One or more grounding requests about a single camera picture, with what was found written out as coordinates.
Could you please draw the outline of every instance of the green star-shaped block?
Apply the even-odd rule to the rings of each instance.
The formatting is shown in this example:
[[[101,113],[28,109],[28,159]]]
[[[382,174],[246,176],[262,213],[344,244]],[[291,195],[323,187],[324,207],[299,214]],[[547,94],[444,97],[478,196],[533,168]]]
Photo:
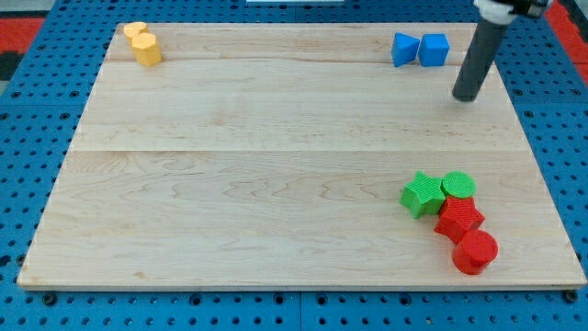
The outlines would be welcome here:
[[[417,171],[414,180],[404,187],[401,205],[411,210],[414,219],[423,214],[437,214],[445,202],[441,181]]]

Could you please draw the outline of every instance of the green block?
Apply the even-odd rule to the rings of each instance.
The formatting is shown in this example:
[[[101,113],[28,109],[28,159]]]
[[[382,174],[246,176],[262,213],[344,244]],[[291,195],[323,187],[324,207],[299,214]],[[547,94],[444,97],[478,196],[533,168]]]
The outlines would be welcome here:
[[[476,183],[468,174],[453,171],[443,177],[441,189],[446,195],[465,199],[476,193]]]
[[[441,178],[429,177],[417,171],[414,180],[404,187],[401,205],[411,211],[414,219],[423,214],[437,214],[445,202],[441,182]]]

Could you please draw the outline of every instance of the yellow block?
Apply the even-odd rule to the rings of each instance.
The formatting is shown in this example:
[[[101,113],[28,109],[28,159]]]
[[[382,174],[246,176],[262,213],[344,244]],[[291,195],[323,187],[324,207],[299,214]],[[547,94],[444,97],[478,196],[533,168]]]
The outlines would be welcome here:
[[[123,29],[129,45],[132,45],[133,37],[137,37],[142,33],[149,32],[147,23],[145,22],[133,22],[125,25]]]
[[[152,66],[162,61],[162,53],[157,44],[157,36],[152,33],[141,33],[132,39],[132,52],[135,59],[142,65]]]

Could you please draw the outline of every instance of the blue pegboard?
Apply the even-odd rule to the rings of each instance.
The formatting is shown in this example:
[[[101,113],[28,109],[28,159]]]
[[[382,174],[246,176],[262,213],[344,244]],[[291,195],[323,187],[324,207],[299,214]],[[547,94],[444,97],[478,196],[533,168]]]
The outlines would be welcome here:
[[[58,1],[0,98],[0,329],[581,330],[588,291],[45,293],[16,285],[119,22],[476,22],[470,0]],[[588,92],[545,20],[517,19],[496,62],[578,258],[588,268]]]

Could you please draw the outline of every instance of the wood grain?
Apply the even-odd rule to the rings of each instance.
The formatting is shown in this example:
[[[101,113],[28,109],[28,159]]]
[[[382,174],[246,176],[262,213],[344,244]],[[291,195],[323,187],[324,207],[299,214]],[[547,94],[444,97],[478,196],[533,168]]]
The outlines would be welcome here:
[[[18,278],[27,290],[483,291],[586,278],[495,67],[450,88],[469,24],[151,24],[117,29]],[[445,32],[448,64],[390,65],[391,36]],[[478,183],[500,255],[459,273],[419,169]],[[550,268],[545,268],[548,260]]]

